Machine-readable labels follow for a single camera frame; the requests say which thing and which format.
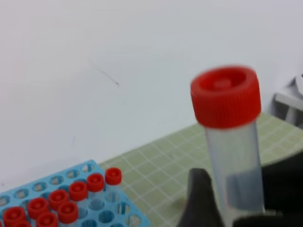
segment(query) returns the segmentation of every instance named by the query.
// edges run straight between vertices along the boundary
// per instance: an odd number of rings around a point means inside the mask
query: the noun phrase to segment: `green cutting mat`
[[[262,113],[258,119],[262,163],[303,148],[303,131]],[[123,171],[122,187],[147,215],[151,227],[175,227],[186,198],[187,174],[193,167],[212,176],[204,130],[198,124],[100,164]]]

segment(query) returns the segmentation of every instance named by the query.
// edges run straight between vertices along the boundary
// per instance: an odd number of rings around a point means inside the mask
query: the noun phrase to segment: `red screw cap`
[[[57,211],[61,203],[68,201],[68,193],[65,190],[58,189],[50,193],[48,202],[52,210]]]
[[[68,192],[71,200],[76,202],[84,200],[88,196],[86,184],[80,181],[72,183],[68,188]]]
[[[28,221],[19,221],[12,225],[12,227],[32,227]]]
[[[13,224],[26,221],[25,212],[21,207],[8,208],[3,214],[3,222],[5,227],[12,227]]]
[[[46,212],[41,214],[36,220],[37,227],[58,227],[58,219],[54,213]]]
[[[61,223],[73,223],[78,219],[78,216],[78,206],[74,202],[65,202],[58,207],[58,218]]]
[[[105,182],[109,185],[118,185],[122,181],[121,169],[111,167],[105,171]]]
[[[99,192],[104,189],[104,178],[99,173],[91,174],[87,177],[86,184],[90,192]]]
[[[190,88],[196,119],[205,127],[238,127],[261,112],[258,78],[250,68],[213,69],[195,78]]]
[[[27,205],[27,211],[29,217],[36,220],[40,214],[49,211],[47,200],[42,197],[31,200]]]

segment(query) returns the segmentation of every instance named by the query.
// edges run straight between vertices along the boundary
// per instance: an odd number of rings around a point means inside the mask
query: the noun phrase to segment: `white wall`
[[[263,110],[303,70],[299,0],[0,2],[0,177],[103,161],[195,122],[189,84],[242,63]],[[112,77],[119,86],[93,66]]]

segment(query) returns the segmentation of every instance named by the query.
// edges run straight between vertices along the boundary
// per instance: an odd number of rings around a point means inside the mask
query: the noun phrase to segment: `blue tube rack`
[[[18,188],[0,193],[0,221],[3,225],[3,213],[9,207],[21,206],[27,214],[27,204],[37,197],[48,199],[51,192],[57,189],[68,190],[75,181],[86,181],[93,173],[105,175],[104,170],[95,161],[90,160],[65,169],[42,179],[25,184]],[[107,197],[106,186],[104,198]],[[88,208],[87,215],[78,219],[78,227],[148,227],[147,217],[138,210],[127,195],[120,190],[119,200],[115,202],[104,199],[100,210]]]

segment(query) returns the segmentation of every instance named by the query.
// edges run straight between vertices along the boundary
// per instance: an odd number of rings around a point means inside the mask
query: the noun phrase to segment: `gloved hand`
[[[276,215],[241,217],[233,227],[303,226],[303,151],[262,167],[265,209]],[[209,174],[191,169],[187,205],[177,227],[224,227]]]

